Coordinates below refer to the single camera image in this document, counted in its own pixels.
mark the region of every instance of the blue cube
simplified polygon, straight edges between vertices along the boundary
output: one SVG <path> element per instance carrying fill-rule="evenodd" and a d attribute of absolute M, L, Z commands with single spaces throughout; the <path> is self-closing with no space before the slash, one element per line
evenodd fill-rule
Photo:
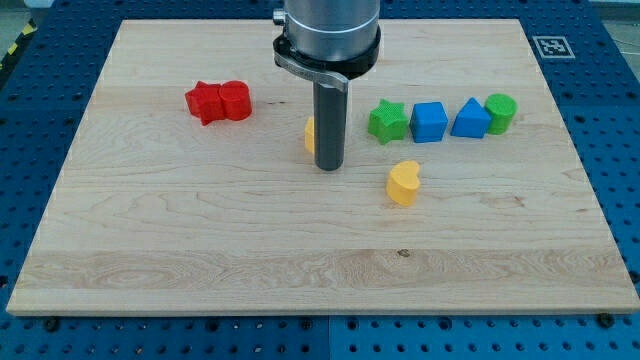
<path fill-rule="evenodd" d="M 447 129 L 447 113 L 442 103 L 420 103 L 413 105 L 409 128 L 413 141 L 417 143 L 441 141 Z"/>
<path fill-rule="evenodd" d="M 451 128 L 452 136 L 482 139 L 489 129 L 491 115 L 480 105 L 478 100 L 471 98 L 456 116 Z"/>

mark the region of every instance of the yellow and black tape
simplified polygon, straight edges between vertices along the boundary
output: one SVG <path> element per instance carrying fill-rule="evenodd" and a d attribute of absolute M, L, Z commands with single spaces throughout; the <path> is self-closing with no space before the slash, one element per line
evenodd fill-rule
<path fill-rule="evenodd" d="M 29 20 L 29 23 L 22 29 L 22 32 L 20 32 L 13 45 L 7 49 L 7 53 L 0 62 L 0 90 L 2 90 L 7 80 L 9 80 L 9 76 L 18 64 L 18 60 L 22 57 L 27 46 L 29 46 L 36 30 L 36 24 L 33 20 Z"/>

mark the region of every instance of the yellow heart block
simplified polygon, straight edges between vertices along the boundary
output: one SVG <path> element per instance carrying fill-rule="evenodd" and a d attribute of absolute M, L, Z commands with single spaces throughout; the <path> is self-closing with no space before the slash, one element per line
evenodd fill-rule
<path fill-rule="evenodd" d="M 308 120 L 307 120 L 307 125 L 305 125 L 304 127 L 304 147 L 307 149 L 308 152 L 315 154 L 316 152 L 316 144 L 314 141 L 314 125 L 313 125 L 314 119 L 313 116 L 311 116 Z"/>
<path fill-rule="evenodd" d="M 389 172 L 387 195 L 400 205 L 411 206 L 420 188 L 420 164 L 413 160 L 398 163 Z"/>

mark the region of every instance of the wooden table surface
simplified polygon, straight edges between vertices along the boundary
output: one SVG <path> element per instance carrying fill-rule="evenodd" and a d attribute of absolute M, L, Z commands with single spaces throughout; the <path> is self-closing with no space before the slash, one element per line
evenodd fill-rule
<path fill-rule="evenodd" d="M 125 21 L 8 311 L 15 315 L 559 314 L 640 303 L 516 20 L 383 21 L 352 82 L 344 166 L 304 149 L 311 84 L 273 63 L 267 21 Z M 184 93 L 246 81 L 254 113 L 202 127 Z M 511 129 L 385 146 L 384 97 L 505 92 Z M 385 193 L 421 164 L 415 206 Z"/>

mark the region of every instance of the perforated metal surface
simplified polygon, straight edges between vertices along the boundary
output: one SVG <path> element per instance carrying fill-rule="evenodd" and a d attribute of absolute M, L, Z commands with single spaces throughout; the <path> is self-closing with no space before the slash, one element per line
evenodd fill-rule
<path fill-rule="evenodd" d="M 54 5 L 0 92 L 3 310 L 121 19 L 269 18 L 280 6 L 270 0 L 61 0 Z M 567 39 L 575 59 L 536 56 L 637 283 L 640 86 L 586 0 L 383 0 L 382 16 L 519 18 L 530 41 L 533 36 Z M 0 359 L 640 357 L 638 314 L 311 320 L 64 318 L 57 323 L 15 319 L 2 311 Z"/>

